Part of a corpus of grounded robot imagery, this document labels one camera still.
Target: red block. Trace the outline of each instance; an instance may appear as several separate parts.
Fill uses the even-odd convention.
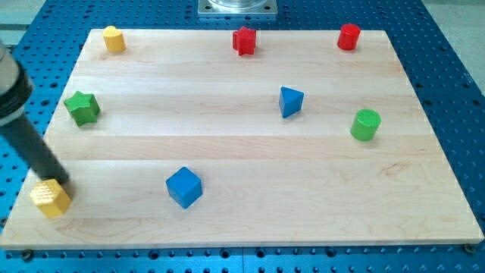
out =
[[[256,47],[256,30],[241,27],[233,32],[233,49],[237,50],[239,56],[244,54],[254,55]]]
[[[339,42],[337,45],[343,50],[353,50],[357,46],[358,36],[361,29],[354,24],[344,24],[340,28]]]

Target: green cylinder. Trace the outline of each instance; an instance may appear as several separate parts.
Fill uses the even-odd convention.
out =
[[[376,111],[362,109],[357,112],[350,133],[357,140],[369,141],[374,138],[379,124],[380,116]]]

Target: green block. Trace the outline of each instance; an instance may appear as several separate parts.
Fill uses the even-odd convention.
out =
[[[98,121],[100,109],[93,94],[76,91],[72,97],[64,100],[64,105],[77,126]]]
[[[380,116],[376,111],[362,109],[357,112],[350,133],[357,140],[369,141],[374,138],[379,124]]]

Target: red cylinder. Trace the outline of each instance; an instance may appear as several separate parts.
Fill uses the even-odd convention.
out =
[[[361,29],[354,24],[344,24],[340,28],[339,42],[337,45],[343,50],[353,50],[357,45],[358,35]]]

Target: metal base plate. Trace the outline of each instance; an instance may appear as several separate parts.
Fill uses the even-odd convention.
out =
[[[263,17],[276,18],[277,0],[267,0],[250,8],[228,8],[209,0],[199,0],[199,17]]]

